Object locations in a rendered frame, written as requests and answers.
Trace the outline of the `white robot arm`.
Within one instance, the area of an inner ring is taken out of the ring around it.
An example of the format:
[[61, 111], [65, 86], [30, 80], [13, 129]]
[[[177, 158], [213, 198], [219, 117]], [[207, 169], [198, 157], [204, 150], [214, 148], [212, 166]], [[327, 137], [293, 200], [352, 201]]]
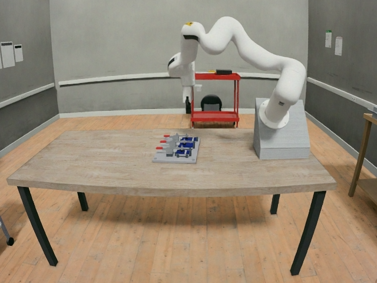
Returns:
[[181, 29], [181, 52], [168, 63], [169, 76], [180, 77], [181, 85], [197, 87], [197, 91], [201, 91], [202, 85], [195, 84], [194, 64], [199, 44], [206, 53], [219, 55], [230, 41], [234, 42], [245, 62], [262, 71], [278, 70], [281, 73], [270, 100], [264, 101], [259, 108], [264, 125], [281, 129], [289, 121], [290, 106], [295, 105], [300, 97], [306, 77], [305, 67], [297, 60], [274, 55], [257, 45], [232, 17], [220, 18], [208, 34], [202, 24], [186, 23]]

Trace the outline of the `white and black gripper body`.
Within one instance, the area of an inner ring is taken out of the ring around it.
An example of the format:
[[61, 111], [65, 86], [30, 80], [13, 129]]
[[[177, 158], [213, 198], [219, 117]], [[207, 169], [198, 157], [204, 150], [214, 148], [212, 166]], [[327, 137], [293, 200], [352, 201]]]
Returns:
[[191, 103], [193, 99], [193, 87], [192, 86], [183, 86], [183, 103], [186, 102], [186, 97], [188, 96], [188, 101]]

